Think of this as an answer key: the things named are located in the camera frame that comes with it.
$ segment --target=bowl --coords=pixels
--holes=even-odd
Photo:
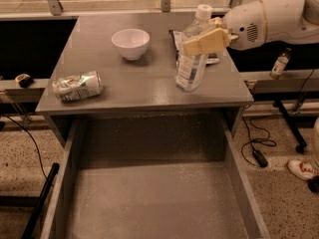
[[[113,35],[112,43],[124,58],[134,61],[148,49],[150,35],[141,29],[125,29]]]

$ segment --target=white shoe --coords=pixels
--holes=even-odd
[[[313,179],[319,175],[319,171],[315,170],[308,161],[290,160],[288,168],[294,175],[303,180]]]

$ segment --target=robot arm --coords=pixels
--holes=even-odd
[[[226,47],[247,50],[264,43],[319,42],[319,0],[262,0],[236,6],[210,21],[211,28],[184,43],[189,55]]]

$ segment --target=speckled floor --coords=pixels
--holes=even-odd
[[[266,114],[275,115],[277,112],[276,109],[270,109]],[[253,128],[250,124],[250,118],[255,116],[254,107],[245,112],[251,137],[265,137],[264,131]],[[48,173],[52,163],[61,160],[63,149],[41,117],[32,119],[29,131],[39,145],[44,170]],[[37,196],[45,179],[35,145],[26,132],[5,118],[1,120],[6,125],[0,132],[0,195]],[[311,157],[311,122],[300,124],[300,131],[308,143],[304,154],[295,151],[297,141],[281,116],[256,119],[253,122],[267,129],[270,138],[277,144],[275,147],[255,145],[269,161],[266,168],[254,167],[241,158],[271,238],[319,238],[319,194],[312,193],[307,182],[291,174],[286,167],[287,161],[292,158]],[[248,141],[243,121],[234,141],[240,154],[242,145]],[[244,149],[244,154],[254,162],[250,153],[248,146]],[[0,238],[21,237],[31,212],[32,208],[26,207],[0,207]],[[43,217],[40,217],[36,226],[35,238],[39,238],[41,222]]]

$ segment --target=drawer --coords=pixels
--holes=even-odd
[[[268,238],[218,111],[75,119],[41,238]]]

